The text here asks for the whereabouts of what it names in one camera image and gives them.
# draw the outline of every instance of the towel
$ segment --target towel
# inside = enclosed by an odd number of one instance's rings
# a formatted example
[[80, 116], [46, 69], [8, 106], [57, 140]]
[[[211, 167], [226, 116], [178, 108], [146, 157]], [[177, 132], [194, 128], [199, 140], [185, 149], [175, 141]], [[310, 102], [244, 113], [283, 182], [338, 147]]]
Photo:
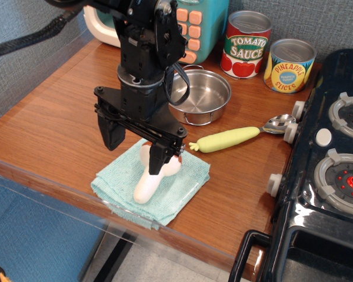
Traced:
[[182, 167], [164, 177], [152, 198], [145, 204], [135, 202], [133, 195], [144, 173], [139, 150], [141, 139], [124, 154], [101, 170], [91, 183], [93, 191], [118, 216], [148, 229], [166, 226], [196, 192], [209, 180], [210, 164], [184, 151]]

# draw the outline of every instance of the tomato illustration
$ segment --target tomato illustration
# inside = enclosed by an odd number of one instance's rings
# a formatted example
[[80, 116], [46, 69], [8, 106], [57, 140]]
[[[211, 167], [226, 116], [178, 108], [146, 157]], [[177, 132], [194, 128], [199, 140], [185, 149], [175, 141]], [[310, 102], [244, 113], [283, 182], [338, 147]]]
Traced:
[[228, 72], [231, 70], [232, 63], [225, 53], [222, 53], [221, 68]]
[[246, 78], [255, 70], [253, 63], [235, 63], [233, 65], [233, 73], [239, 78]]
[[257, 66], [255, 67], [255, 72], [256, 73], [259, 73], [260, 69], [261, 69], [261, 63], [262, 63], [263, 60], [260, 60], [257, 64]]

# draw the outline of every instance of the white toy bone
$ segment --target white toy bone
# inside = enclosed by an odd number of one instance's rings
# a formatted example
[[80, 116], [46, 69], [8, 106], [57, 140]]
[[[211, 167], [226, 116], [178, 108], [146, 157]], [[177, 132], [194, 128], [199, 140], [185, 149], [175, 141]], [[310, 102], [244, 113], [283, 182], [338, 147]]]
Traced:
[[176, 174], [182, 166], [182, 157], [172, 156], [170, 161], [164, 164], [158, 175], [149, 174], [149, 152], [151, 145], [145, 143], [140, 148], [141, 163], [145, 166], [139, 183], [134, 191], [134, 200], [139, 204], [147, 203], [156, 192], [162, 178]]

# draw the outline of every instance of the pineapple slices can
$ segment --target pineapple slices can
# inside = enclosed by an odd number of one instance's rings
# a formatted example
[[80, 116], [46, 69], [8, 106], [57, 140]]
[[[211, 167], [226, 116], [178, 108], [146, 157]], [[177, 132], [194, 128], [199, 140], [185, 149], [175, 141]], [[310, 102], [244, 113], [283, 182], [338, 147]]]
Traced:
[[305, 87], [317, 51], [307, 41], [280, 39], [271, 45], [265, 84], [277, 92], [295, 93]]
[[241, 10], [228, 18], [221, 68], [235, 78], [251, 78], [259, 73], [272, 21], [264, 14]]

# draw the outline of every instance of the white knob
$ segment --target white knob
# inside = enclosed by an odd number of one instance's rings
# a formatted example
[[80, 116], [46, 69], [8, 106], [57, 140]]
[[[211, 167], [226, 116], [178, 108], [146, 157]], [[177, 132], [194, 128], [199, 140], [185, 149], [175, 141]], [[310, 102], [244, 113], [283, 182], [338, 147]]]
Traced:
[[293, 144], [295, 134], [297, 133], [298, 124], [297, 123], [290, 123], [288, 124], [287, 128], [285, 129], [284, 134], [284, 141], [288, 142], [289, 144]]
[[267, 193], [272, 197], [276, 197], [278, 189], [280, 188], [282, 174], [271, 174], [267, 184]]
[[332, 134], [327, 128], [322, 128], [318, 131], [315, 141], [318, 146], [326, 147], [331, 143]]
[[305, 107], [305, 102], [304, 101], [295, 101], [293, 111], [292, 111], [292, 116], [295, 117], [295, 120], [299, 122], [299, 119], [302, 116], [302, 112]]

